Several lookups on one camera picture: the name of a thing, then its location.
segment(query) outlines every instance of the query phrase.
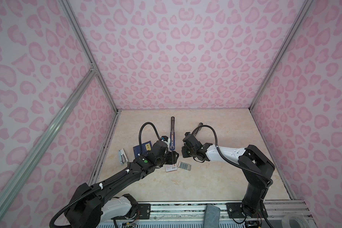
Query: vented panel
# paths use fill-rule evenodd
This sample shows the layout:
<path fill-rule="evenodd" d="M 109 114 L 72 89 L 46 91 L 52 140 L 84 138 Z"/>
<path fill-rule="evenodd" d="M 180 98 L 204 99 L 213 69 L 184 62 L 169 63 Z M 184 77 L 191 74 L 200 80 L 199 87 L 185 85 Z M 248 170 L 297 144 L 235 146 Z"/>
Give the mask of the vented panel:
<path fill-rule="evenodd" d="M 136 228 L 202 228 L 203 221 L 180 221 L 180 222 L 139 222 Z M 113 222 L 103 222 L 97 228 L 115 228 Z M 219 228 L 245 228 L 244 224 L 237 224 L 232 221 L 220 221 Z"/>

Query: blue notebook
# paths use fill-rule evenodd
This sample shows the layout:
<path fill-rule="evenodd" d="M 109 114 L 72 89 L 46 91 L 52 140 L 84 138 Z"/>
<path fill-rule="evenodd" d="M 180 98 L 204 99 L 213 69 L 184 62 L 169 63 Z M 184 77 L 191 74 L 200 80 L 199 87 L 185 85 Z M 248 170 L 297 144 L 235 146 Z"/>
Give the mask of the blue notebook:
<path fill-rule="evenodd" d="M 151 150 L 152 148 L 152 143 L 150 141 L 146 143 L 142 143 L 142 155 L 146 155 L 147 150 Z M 137 158 L 140 156 L 141 149 L 139 148 L 139 145 L 133 147 L 133 152 L 134 152 L 134 158 Z"/>

